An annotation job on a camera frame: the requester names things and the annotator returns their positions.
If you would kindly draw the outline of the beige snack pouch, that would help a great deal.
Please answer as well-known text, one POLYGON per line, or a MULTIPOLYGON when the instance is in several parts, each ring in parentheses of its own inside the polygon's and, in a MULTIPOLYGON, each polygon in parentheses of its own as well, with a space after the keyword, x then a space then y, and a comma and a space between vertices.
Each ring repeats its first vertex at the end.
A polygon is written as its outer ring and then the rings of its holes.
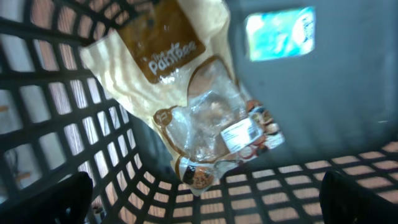
POLYGON ((194 195, 284 141, 235 77, 229 23, 223 0, 160 1, 80 52, 111 97, 159 135, 194 195))

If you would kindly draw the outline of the teal tissue packet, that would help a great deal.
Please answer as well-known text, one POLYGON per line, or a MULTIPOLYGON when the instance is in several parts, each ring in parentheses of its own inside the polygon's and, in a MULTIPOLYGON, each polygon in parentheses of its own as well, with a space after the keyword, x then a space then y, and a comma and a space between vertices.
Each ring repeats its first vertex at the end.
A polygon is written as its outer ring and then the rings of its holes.
POLYGON ((315 48, 313 6, 257 12, 247 16, 246 51, 252 62, 299 57, 315 48))

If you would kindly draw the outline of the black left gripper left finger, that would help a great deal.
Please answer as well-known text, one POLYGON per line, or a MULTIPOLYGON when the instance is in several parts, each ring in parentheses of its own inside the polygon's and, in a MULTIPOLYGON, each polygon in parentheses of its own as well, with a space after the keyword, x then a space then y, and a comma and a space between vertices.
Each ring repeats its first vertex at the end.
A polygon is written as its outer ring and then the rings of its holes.
POLYGON ((1 211, 1 223, 84 223, 92 195, 92 179, 86 172, 77 172, 1 211))

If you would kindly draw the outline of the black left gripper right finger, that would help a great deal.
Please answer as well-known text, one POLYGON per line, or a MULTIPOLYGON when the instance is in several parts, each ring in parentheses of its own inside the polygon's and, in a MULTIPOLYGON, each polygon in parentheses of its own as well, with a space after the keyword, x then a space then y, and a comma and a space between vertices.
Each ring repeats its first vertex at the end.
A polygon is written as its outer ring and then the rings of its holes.
POLYGON ((335 172, 325 173, 319 194, 326 224, 397 224, 397 205, 335 172))

